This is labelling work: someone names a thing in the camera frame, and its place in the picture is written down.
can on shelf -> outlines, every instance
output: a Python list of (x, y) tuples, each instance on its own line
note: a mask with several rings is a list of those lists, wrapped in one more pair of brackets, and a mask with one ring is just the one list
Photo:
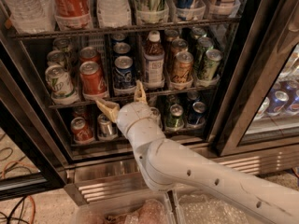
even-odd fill
[(95, 62), (98, 63), (103, 69), (101, 54), (94, 47), (86, 47), (79, 53), (81, 63)]
[(166, 29), (164, 30), (164, 63), (168, 64), (170, 49), (171, 49), (171, 43), (173, 40), (179, 38), (179, 32), (175, 29)]
[(166, 117), (166, 126), (168, 128), (180, 128), (184, 124), (183, 113), (184, 110), (181, 105), (171, 105)]
[(114, 64), (114, 88), (125, 90), (135, 86), (133, 59), (128, 56), (120, 56)]
[(169, 74), (172, 73), (176, 55), (181, 51), (188, 51), (188, 42), (182, 38), (173, 40), (170, 47), (168, 63), (166, 64), (167, 72)]
[(186, 83), (192, 71), (193, 56), (188, 51), (179, 52), (175, 57), (170, 80), (174, 83)]
[(49, 52), (47, 55), (47, 60), (48, 60), (48, 66), (59, 64), (66, 71), (70, 70), (70, 66), (67, 62), (67, 59), (66, 59), (64, 53), (60, 50), (53, 50), (53, 51)]
[(117, 43), (121, 43), (121, 42), (129, 43), (128, 34), (125, 33), (112, 34), (110, 39), (111, 39), (112, 48)]
[(223, 54), (218, 49), (208, 50), (199, 65), (197, 77), (201, 80), (212, 80), (217, 72), (222, 58)]
[(258, 112), (256, 113), (255, 115), (255, 119), (260, 119), (263, 114), (264, 114), (264, 111), (266, 111), (266, 109), (270, 106), (270, 100), (268, 97), (265, 97), (264, 100), (263, 100), (263, 103), (262, 105), (260, 106)]
[(80, 66), (80, 77), (85, 94), (96, 95), (106, 91), (104, 73), (98, 63), (83, 63)]
[(117, 43), (113, 46), (114, 60), (120, 56), (131, 56), (131, 46), (125, 42)]
[(197, 40), (196, 50), (195, 50), (195, 58), (194, 58), (194, 66), (193, 70), (197, 74), (199, 70), (199, 65), (206, 54), (206, 52), (210, 49), (214, 49), (214, 42), (210, 37), (204, 36), (200, 37)]
[(266, 113), (269, 116), (276, 116), (280, 113), (283, 106), (288, 102), (289, 96), (284, 91), (273, 91), (268, 96), (270, 105), (268, 106)]
[(71, 77), (59, 64), (48, 67), (45, 72), (46, 81), (52, 95), (56, 99), (63, 99), (71, 96), (75, 89)]
[(71, 131), (75, 142), (86, 142), (93, 139), (93, 131), (83, 117), (77, 117), (71, 121)]
[(61, 17), (81, 17), (89, 13), (89, 0), (55, 0), (55, 4)]
[(98, 133), (104, 137), (110, 137), (115, 135), (115, 129), (110, 119), (106, 115), (101, 114), (97, 118)]
[(289, 100), (284, 106), (285, 111), (288, 114), (296, 115), (299, 112), (299, 90), (294, 91), (289, 95)]
[(187, 122), (191, 125), (197, 125), (201, 123), (201, 119), (206, 113), (206, 104), (203, 102), (194, 102), (189, 108), (187, 114)]

robotic arm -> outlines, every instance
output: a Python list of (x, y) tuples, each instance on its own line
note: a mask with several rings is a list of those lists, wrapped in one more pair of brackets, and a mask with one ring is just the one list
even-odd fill
[[(97, 104), (103, 111), (105, 102)], [(188, 184), (265, 223), (299, 223), (298, 191), (217, 164), (167, 139), (150, 112), (145, 102), (133, 102), (114, 114), (150, 189), (169, 191), (176, 183)]]

